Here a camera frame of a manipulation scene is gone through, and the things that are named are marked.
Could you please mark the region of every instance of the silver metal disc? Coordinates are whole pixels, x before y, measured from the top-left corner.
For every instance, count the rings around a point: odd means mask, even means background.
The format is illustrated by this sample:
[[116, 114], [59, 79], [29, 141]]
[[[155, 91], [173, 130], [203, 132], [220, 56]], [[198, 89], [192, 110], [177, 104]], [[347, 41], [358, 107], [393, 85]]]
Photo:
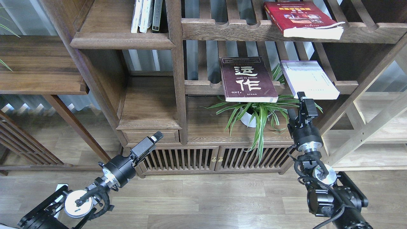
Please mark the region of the silver metal disc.
[[92, 197], [80, 207], [77, 207], [75, 201], [81, 198], [86, 193], [85, 190], [76, 190], [68, 194], [65, 200], [65, 212], [69, 217], [82, 218], [90, 212], [94, 206]]

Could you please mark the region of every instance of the book spine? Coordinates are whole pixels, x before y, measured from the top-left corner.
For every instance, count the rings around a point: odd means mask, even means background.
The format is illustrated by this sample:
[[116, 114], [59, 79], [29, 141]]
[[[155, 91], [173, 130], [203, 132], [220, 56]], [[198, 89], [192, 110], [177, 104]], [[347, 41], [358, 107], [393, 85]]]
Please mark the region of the book spine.
[[151, 26], [153, 0], [142, 1], [143, 5], [141, 9], [141, 19], [139, 27], [141, 33], [147, 33], [147, 29]]
[[136, 0], [134, 3], [133, 20], [131, 22], [131, 33], [137, 33], [138, 24], [141, 16], [142, 0]]
[[281, 33], [284, 33], [284, 30], [281, 28], [280, 24], [276, 21], [271, 11], [267, 8], [266, 4], [264, 4], [264, 9], [266, 10], [267, 14], [270, 16], [271, 21], [277, 26]]
[[162, 11], [162, 0], [155, 0], [153, 13], [153, 27], [152, 27], [153, 33], [158, 33], [158, 31], [160, 31], [161, 11]]

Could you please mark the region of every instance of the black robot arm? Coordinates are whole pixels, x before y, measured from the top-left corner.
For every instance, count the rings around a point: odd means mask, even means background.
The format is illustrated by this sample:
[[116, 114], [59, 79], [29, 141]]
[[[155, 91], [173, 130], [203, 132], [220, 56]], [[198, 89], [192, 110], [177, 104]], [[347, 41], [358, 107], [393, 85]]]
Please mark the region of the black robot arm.
[[288, 130], [294, 140], [292, 147], [304, 154], [293, 158], [298, 181], [307, 188], [309, 212], [330, 219], [314, 227], [320, 228], [332, 222], [338, 229], [372, 229], [361, 214], [368, 199], [344, 173], [338, 174], [321, 161], [318, 151], [323, 146], [319, 130], [312, 124], [318, 116], [313, 99], [298, 92], [300, 109], [298, 115], [289, 110]]
[[[18, 223], [22, 229], [68, 229], [59, 222], [54, 215], [59, 207], [64, 208], [68, 216], [72, 218], [83, 218], [78, 225], [72, 229], [80, 229], [89, 220], [95, 219], [107, 211], [113, 210], [110, 205], [110, 190], [118, 191], [125, 186], [130, 179], [136, 175], [134, 169], [153, 149], [163, 134], [158, 131], [151, 137], [144, 138], [131, 149], [127, 157], [117, 155], [112, 160], [103, 164], [104, 175], [86, 187], [85, 190], [72, 191], [62, 186], [32, 211], [26, 214]], [[96, 212], [95, 205], [102, 207]]]

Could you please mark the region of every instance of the black cable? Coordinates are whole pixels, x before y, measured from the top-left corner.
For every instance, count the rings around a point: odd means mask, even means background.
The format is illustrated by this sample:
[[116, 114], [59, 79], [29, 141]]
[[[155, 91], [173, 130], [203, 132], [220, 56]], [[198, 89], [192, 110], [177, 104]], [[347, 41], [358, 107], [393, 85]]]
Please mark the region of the black cable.
[[334, 220], [337, 220], [339, 217], [342, 216], [342, 214], [344, 213], [344, 211], [345, 211], [345, 205], [342, 205], [342, 206], [341, 206], [341, 211], [338, 212], [338, 214], [336, 214], [334, 217], [331, 217], [330, 219], [327, 219], [326, 221], [323, 221], [322, 223], [320, 223], [320, 224], [318, 224], [317, 226], [315, 226], [313, 229], [319, 229], [319, 228], [321, 228], [321, 227], [327, 225], [328, 223], [333, 222]]
[[318, 184], [324, 186], [325, 188], [327, 188], [335, 196], [336, 200], [341, 205], [341, 211], [340, 212], [338, 212], [335, 216], [331, 217], [330, 219], [327, 219], [326, 221], [323, 221], [322, 223], [318, 224], [313, 229], [319, 229], [319, 228], [327, 225], [330, 222], [333, 222], [334, 220], [336, 220], [336, 219], [338, 219], [339, 217], [342, 216], [342, 214], [345, 211], [345, 207], [347, 207], [347, 205], [345, 205], [345, 203], [342, 201], [339, 194], [334, 189], [332, 189], [331, 186], [329, 186], [329, 185], [327, 185], [327, 184], [321, 182], [320, 180], [318, 180], [318, 179], [316, 179], [314, 177], [311, 177], [311, 176], [301, 176], [301, 177], [298, 178], [298, 182], [300, 182], [300, 180], [311, 180], [311, 181], [317, 182]]

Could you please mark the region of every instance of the book cover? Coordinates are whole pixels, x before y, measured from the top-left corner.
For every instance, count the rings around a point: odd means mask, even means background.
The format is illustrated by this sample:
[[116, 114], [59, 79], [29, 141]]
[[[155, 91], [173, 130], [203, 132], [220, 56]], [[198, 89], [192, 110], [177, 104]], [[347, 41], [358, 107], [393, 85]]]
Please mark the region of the book cover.
[[221, 57], [219, 63], [226, 101], [277, 101], [277, 91], [261, 57]]
[[282, 60], [280, 66], [294, 98], [298, 99], [299, 91], [312, 99], [338, 98], [339, 91], [317, 61]]
[[153, 0], [142, 0], [143, 5], [141, 8], [141, 18], [140, 18], [140, 33], [147, 33], [147, 29], [150, 28], [151, 22], [153, 21]]
[[284, 37], [339, 40], [344, 31], [313, 2], [265, 2], [264, 8]]
[[136, 0], [134, 3], [133, 20], [131, 22], [131, 33], [137, 33], [138, 24], [141, 17], [142, 0]]

